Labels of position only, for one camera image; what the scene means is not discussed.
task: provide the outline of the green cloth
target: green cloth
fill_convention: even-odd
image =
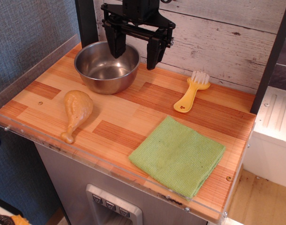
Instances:
[[[216,167],[225,146],[171,117],[164,119],[129,160],[167,188],[192,198]]]

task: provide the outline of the gray button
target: gray button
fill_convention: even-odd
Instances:
[[[113,203],[110,203],[108,201],[105,202],[107,208],[109,208],[110,210],[116,211],[116,206]]]
[[[128,217],[129,218],[129,212],[122,209],[122,208],[119,208],[119,211],[120,211],[120,214],[123,215],[124,217]]]
[[[93,195],[93,199],[94,199],[94,201],[96,201],[97,203],[102,204],[102,198],[101,198],[101,197],[98,197],[97,195]]]

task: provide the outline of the metal bowl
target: metal bowl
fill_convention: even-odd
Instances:
[[[93,92],[114,94],[128,88],[135,80],[140,63],[139,52],[131,45],[115,59],[106,41],[84,47],[74,61],[83,82]]]

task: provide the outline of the white bristles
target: white bristles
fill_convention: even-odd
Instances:
[[[200,83],[200,84],[207,84],[209,82],[210,76],[206,74],[205,72],[200,71],[193,71],[191,80]]]

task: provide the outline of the wooden floor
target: wooden floor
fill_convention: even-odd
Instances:
[[[286,225],[286,187],[243,170],[228,217],[244,225]]]

